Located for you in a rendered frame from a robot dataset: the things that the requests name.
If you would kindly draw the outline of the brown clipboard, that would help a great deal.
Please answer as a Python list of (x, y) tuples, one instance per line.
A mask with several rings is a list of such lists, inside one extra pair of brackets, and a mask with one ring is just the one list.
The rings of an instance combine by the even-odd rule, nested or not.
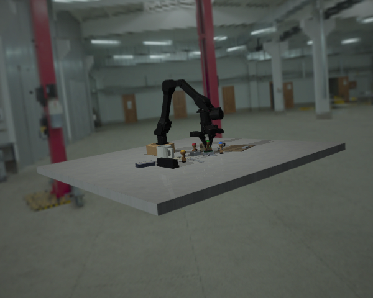
[(255, 145), (230, 145), (226, 148), (223, 148), (223, 151), (237, 151), (242, 152), (250, 147), (253, 147)]

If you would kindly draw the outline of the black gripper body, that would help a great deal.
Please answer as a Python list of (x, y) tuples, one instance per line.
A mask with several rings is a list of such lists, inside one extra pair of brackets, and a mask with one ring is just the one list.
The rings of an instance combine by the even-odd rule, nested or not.
[[(207, 133), (206, 132), (203, 133), (203, 124), (209, 125), (209, 123), (212, 124), (211, 120), (203, 120), (203, 121), (201, 121), (200, 122), (200, 124), (201, 124), (201, 131), (200, 132), (198, 132), (198, 131), (190, 132), (190, 136), (191, 137), (204, 137), (205, 134), (207, 134)], [(221, 128), (219, 128), (218, 131), (216, 131), (216, 133), (219, 133), (219, 134), (224, 133), (224, 130), (221, 129)]]

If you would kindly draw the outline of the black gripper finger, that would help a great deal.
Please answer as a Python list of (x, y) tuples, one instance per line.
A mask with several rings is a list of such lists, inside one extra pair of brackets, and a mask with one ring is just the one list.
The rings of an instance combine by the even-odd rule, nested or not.
[(210, 141), (210, 147), (211, 147), (211, 145), (212, 145), (212, 142), (213, 142), (213, 139), (214, 139), (215, 136), (216, 136), (216, 135), (208, 135), (208, 137), (209, 137), (209, 141)]
[(200, 139), (201, 139), (201, 141), (203, 142), (203, 145), (205, 146), (205, 148), (206, 148), (206, 140), (205, 140), (205, 136), (204, 137), (199, 137)]

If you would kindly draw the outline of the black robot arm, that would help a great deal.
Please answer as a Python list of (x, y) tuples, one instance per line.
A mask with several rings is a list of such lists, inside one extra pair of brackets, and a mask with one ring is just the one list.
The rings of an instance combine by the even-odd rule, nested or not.
[[(171, 128), (172, 121), (169, 120), (170, 105), (172, 100), (172, 94), (175, 88), (181, 87), (191, 98), (193, 98), (195, 104), (199, 107), (196, 113), (200, 113), (200, 119), (203, 120), (219, 120), (223, 119), (224, 112), (221, 107), (214, 107), (210, 103), (210, 99), (206, 96), (199, 94), (195, 89), (193, 89), (184, 79), (167, 79), (162, 82), (163, 91), (163, 104), (161, 118), (158, 121), (157, 128), (154, 131), (154, 135), (157, 135), (158, 145), (169, 144), (167, 142), (166, 133), (169, 132)], [(203, 110), (202, 110), (203, 109)], [(208, 111), (209, 110), (209, 111)], [(215, 134), (218, 131), (218, 125), (203, 124), (203, 133), (208, 135)]]

